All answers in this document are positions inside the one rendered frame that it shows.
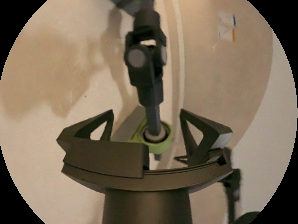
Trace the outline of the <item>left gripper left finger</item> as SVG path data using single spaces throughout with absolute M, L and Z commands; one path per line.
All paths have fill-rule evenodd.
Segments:
M 91 139 L 91 133 L 105 122 L 106 125 L 99 140 L 110 141 L 114 123 L 113 109 L 109 109 L 101 114 L 70 125 L 64 128 L 60 134 L 71 135 L 77 138 Z

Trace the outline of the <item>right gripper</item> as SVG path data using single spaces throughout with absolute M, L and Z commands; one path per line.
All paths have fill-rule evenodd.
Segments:
M 176 156 L 175 159 L 178 160 L 178 161 L 181 161 L 181 162 L 183 162 L 183 163 L 185 163 L 185 164 L 188 164 L 187 160 L 185 160 L 185 159 L 187 159 L 187 155 L 184 155 L 184 156 Z

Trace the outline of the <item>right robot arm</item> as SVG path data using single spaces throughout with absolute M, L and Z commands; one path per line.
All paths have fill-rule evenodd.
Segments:
M 223 150 L 229 159 L 233 172 L 229 174 L 230 176 L 227 175 L 225 178 L 219 180 L 218 183 L 224 183 L 226 187 L 229 199 L 229 224 L 232 224 L 243 215 L 243 187 L 245 176 L 242 168 L 234 169 L 235 150 L 230 146 L 225 146 Z M 231 182 L 231 184 L 229 182 Z

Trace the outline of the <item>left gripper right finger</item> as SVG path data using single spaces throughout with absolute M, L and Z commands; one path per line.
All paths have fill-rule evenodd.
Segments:
M 230 127 L 196 115 L 183 108 L 180 110 L 179 119 L 188 166 L 197 165 L 209 152 L 223 149 L 234 135 Z M 203 139 L 199 145 L 197 145 L 187 122 L 203 133 Z

